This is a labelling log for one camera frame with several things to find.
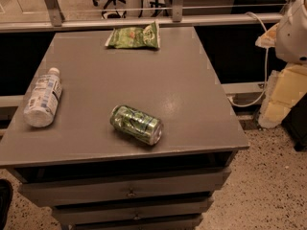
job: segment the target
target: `white bottle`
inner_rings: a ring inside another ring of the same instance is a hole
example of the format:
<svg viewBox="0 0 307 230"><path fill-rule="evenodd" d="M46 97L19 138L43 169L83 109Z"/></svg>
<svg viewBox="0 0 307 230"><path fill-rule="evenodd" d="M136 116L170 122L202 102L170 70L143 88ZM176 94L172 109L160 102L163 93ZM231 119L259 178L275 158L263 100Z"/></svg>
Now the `white bottle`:
<svg viewBox="0 0 307 230"><path fill-rule="evenodd" d="M24 119L32 127L47 127L56 115L62 87L59 69L50 68L47 75L39 77L24 109Z"/></svg>

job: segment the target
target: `speckled floor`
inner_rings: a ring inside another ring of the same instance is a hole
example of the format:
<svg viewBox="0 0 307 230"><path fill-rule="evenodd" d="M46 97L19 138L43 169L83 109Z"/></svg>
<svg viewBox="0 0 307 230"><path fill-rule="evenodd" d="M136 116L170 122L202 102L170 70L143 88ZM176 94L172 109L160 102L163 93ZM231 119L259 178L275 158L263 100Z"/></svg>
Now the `speckled floor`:
<svg viewBox="0 0 307 230"><path fill-rule="evenodd" d="M249 118L241 123L250 149L233 160L232 174L214 193L198 230L307 229L307 152L293 149L282 126L260 131ZM16 179L5 170L0 177L14 190L5 230L60 229L49 208L38 208L17 192Z"/></svg>

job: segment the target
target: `chip bag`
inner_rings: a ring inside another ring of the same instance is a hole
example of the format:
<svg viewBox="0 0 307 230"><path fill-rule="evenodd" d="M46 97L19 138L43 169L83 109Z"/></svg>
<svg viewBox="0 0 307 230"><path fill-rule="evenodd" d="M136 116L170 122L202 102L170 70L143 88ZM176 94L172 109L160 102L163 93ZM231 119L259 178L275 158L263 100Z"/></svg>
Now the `chip bag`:
<svg viewBox="0 0 307 230"><path fill-rule="evenodd" d="M158 49L160 48L159 39L159 26L154 22L145 29L139 27L114 29L106 41L106 46L116 49L145 47Z"/></svg>

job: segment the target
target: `green can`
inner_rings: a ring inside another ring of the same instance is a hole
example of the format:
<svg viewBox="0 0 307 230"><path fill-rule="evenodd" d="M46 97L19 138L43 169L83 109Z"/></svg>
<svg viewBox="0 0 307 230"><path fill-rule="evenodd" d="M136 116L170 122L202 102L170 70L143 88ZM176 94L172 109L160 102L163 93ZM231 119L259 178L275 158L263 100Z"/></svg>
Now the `green can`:
<svg viewBox="0 0 307 230"><path fill-rule="evenodd" d="M117 105L113 109L110 122L115 129L151 146L156 144L162 135L161 120L126 105Z"/></svg>

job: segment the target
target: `gray tabletop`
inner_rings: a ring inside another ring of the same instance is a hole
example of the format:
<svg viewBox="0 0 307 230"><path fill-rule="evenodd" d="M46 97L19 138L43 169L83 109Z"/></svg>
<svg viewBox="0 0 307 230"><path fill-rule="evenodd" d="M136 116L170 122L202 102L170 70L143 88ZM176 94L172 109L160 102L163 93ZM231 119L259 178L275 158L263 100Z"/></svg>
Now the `gray tabletop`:
<svg viewBox="0 0 307 230"><path fill-rule="evenodd" d="M242 150L248 147L194 28L160 30L161 49L107 49L110 31L56 34L36 76L61 71L52 125L33 128L16 114L0 143L0 167ZM114 106L127 104L164 123L154 147L115 131Z"/></svg>

